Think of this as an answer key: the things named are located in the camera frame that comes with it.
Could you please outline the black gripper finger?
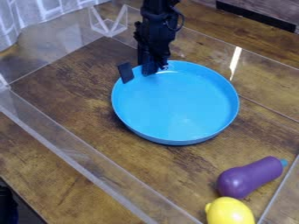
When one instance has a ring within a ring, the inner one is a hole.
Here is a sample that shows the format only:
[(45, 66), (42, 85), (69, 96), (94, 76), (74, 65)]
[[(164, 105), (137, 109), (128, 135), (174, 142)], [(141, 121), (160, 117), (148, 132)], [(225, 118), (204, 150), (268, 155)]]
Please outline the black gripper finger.
[(154, 74), (157, 71), (153, 56), (144, 48), (137, 48), (137, 65), (141, 67), (144, 76)]
[(168, 67), (169, 54), (154, 55), (152, 63), (152, 73), (154, 74), (158, 69), (164, 70)]

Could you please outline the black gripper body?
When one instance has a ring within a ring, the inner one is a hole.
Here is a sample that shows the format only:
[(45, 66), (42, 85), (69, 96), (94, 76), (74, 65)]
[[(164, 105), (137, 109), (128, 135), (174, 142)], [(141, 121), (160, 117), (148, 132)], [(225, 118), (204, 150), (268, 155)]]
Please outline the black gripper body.
[(146, 8), (140, 10), (142, 21), (134, 23), (134, 40), (141, 54), (154, 59), (166, 59), (170, 56), (169, 44), (174, 40), (178, 13), (174, 10), (154, 14)]

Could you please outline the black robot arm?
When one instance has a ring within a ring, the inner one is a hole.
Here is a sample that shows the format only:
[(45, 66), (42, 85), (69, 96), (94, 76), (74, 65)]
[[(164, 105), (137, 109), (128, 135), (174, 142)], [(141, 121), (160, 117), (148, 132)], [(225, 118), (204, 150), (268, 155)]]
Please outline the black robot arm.
[(174, 5), (180, 0), (144, 0), (140, 8), (142, 21), (134, 22), (137, 65), (144, 76), (168, 67), (169, 44), (174, 40), (180, 12)]

